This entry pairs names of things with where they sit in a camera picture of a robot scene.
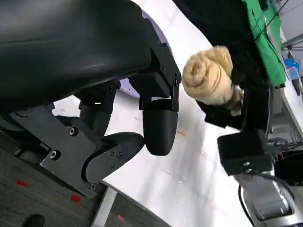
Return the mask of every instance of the black plastic cover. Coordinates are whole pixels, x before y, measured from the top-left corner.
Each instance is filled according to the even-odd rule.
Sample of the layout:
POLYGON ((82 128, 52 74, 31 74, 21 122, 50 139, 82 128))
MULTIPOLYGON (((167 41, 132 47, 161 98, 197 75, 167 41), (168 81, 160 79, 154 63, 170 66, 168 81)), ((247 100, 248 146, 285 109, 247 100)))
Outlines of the black plastic cover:
POLYGON ((244 131, 218 138, 220 161, 227 175, 247 170, 268 171, 272 155, 268 151, 264 130, 244 131))
POLYGON ((178 113, 171 110, 143 110, 143 131, 147 149, 152 155, 170 153, 177 130, 178 113))
POLYGON ((147 68, 141 8, 130 0, 0 1, 0 105, 15 111, 147 68))

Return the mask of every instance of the black shoe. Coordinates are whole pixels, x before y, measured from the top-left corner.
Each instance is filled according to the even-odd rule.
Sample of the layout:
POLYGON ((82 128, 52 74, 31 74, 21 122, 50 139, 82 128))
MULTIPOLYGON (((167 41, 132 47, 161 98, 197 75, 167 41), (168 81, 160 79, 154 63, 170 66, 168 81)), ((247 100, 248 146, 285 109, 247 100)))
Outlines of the black shoe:
POLYGON ((30 216, 22 227, 45 227, 45 218, 42 215, 30 216))

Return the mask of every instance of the gray carpet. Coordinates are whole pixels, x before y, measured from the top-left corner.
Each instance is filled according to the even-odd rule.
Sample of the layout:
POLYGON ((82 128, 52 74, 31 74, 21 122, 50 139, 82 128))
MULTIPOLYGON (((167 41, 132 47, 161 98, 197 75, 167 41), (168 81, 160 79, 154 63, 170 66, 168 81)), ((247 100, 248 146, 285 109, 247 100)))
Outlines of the gray carpet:
MULTIPOLYGON (((21 227, 33 214, 43 215, 46 227, 90 227, 99 203, 100 198, 88 199, 64 188, 0 150, 0 227, 21 227)), ((117 195, 106 227, 168 225, 117 195)))

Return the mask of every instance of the bolt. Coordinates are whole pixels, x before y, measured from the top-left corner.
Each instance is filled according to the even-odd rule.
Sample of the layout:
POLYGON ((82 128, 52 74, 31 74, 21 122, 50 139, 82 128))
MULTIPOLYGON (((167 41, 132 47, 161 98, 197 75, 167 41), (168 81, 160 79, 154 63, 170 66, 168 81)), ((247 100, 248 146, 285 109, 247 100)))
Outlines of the bolt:
POLYGON ((280 207, 280 211, 281 211, 282 214, 284 214, 284 209, 283 209, 283 207, 280 207))
POLYGON ((60 158, 60 152, 57 150, 53 150, 50 155, 51 160, 58 160, 60 158))
POLYGON ((91 185, 90 185, 90 189, 94 189, 96 187, 96 184, 95 183, 92 183, 91 185))
POLYGON ((264 214, 263 210, 260 210, 260 216, 263 220, 265 219, 265 214, 264 214))
POLYGON ((119 154, 118 154, 118 159, 122 159, 123 158, 123 154, 120 152, 119 154))
POLYGON ((79 130, 76 127, 72 127, 70 130, 70 135, 71 136, 77 136, 78 135, 79 130))

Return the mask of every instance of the black robotic arm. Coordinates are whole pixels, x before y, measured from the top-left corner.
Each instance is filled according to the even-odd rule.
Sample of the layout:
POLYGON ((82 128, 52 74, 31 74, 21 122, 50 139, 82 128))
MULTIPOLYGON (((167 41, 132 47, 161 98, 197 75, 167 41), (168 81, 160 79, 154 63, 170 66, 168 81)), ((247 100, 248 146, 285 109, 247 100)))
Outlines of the black robotic arm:
POLYGON ((3 150, 88 197, 144 144, 155 155, 170 152, 181 74, 139 6, 10 0, 0 3, 0 20, 3 150), (104 136, 124 78, 140 94, 144 138, 104 136), (55 117, 53 102, 69 95, 81 100, 80 118, 55 117))

